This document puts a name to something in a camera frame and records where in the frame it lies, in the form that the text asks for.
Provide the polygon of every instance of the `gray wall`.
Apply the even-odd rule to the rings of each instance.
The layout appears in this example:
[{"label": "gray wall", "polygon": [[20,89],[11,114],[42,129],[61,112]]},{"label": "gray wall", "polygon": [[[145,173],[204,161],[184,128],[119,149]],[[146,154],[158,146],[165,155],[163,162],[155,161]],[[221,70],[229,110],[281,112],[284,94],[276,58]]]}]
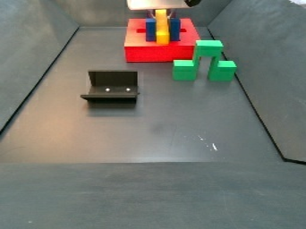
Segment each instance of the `gray wall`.
[{"label": "gray wall", "polygon": [[284,157],[306,161],[306,10],[289,0],[233,0],[209,26]]},{"label": "gray wall", "polygon": [[78,29],[49,0],[0,0],[0,130]]},{"label": "gray wall", "polygon": [[[54,0],[82,26],[127,26],[129,18],[142,18],[145,11],[131,11],[126,0]],[[198,26],[208,26],[232,0],[202,0],[193,9],[178,10]]]}]

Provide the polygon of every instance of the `green block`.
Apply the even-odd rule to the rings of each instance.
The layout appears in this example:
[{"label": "green block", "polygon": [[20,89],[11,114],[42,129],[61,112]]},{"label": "green block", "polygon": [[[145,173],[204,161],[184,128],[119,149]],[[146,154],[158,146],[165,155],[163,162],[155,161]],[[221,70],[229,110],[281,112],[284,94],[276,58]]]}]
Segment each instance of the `green block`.
[{"label": "green block", "polygon": [[197,41],[197,48],[200,50],[224,50],[224,44],[220,40],[198,40]]},{"label": "green block", "polygon": [[198,71],[173,71],[173,78],[175,81],[194,81],[197,79]]},{"label": "green block", "polygon": [[218,56],[224,50],[224,44],[220,40],[198,40],[197,51],[200,56]]},{"label": "green block", "polygon": [[220,61],[218,68],[221,72],[233,72],[237,70],[234,61]]},{"label": "green block", "polygon": [[216,56],[212,58],[209,75],[212,72],[218,71],[220,61],[221,61],[221,56]]},{"label": "green block", "polygon": [[221,68],[218,68],[209,73],[209,79],[210,81],[232,81],[234,78],[234,73],[236,69],[224,72],[221,71]]},{"label": "green block", "polygon": [[194,67],[194,62],[190,60],[174,60],[174,67]]}]

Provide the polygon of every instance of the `scratch mark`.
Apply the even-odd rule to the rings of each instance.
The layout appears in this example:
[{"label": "scratch mark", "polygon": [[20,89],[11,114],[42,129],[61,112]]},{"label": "scratch mark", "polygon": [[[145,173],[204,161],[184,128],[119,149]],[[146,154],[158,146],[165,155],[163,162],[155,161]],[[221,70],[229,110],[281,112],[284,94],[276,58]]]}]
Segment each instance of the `scratch mark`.
[{"label": "scratch mark", "polygon": [[216,151],[218,151],[218,149],[217,149],[217,147],[216,147],[216,144],[214,144],[214,143],[213,143],[213,147],[214,147]]}]

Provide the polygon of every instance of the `colorful toy pieces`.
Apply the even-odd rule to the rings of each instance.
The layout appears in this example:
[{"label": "colorful toy pieces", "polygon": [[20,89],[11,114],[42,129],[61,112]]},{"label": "colorful toy pieces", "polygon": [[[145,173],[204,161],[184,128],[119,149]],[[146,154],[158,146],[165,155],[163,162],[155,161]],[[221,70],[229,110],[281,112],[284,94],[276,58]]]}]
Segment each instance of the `colorful toy pieces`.
[{"label": "colorful toy pieces", "polygon": [[221,61],[222,49],[224,44],[220,40],[198,40],[193,60],[174,60],[174,80],[194,81],[198,75],[200,58],[210,56],[210,81],[232,81],[237,65],[234,61]]}]

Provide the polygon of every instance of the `gray floor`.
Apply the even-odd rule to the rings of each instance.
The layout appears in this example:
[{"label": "gray floor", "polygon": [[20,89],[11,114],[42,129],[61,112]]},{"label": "gray floor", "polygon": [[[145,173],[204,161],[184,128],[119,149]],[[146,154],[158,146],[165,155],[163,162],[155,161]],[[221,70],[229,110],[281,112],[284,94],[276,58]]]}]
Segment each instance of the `gray floor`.
[{"label": "gray floor", "polygon": [[0,166],[6,229],[305,229],[304,165]]},{"label": "gray floor", "polygon": [[[210,39],[206,28],[200,28]],[[242,89],[198,79],[173,81],[171,63],[127,64],[125,28],[82,28],[0,139],[0,162],[281,161]],[[87,71],[139,71],[134,108],[90,106]]]}]

